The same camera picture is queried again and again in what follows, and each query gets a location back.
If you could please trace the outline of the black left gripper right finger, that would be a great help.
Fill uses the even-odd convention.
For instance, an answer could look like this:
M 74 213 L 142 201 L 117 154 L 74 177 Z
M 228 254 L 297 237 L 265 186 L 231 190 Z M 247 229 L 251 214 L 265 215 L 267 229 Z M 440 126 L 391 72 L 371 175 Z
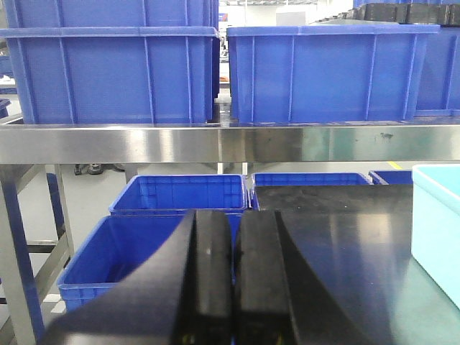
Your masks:
M 388 317 L 333 276 L 331 230 L 349 215 L 247 211 L 234 250 L 236 344 L 389 344 Z

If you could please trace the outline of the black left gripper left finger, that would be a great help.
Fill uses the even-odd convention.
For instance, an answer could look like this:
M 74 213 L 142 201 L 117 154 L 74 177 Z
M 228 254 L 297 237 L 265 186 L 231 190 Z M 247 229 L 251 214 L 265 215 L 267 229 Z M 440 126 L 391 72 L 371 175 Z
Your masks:
M 40 344 L 230 344 L 231 229 L 189 211 L 165 243 L 107 293 L 55 319 Z

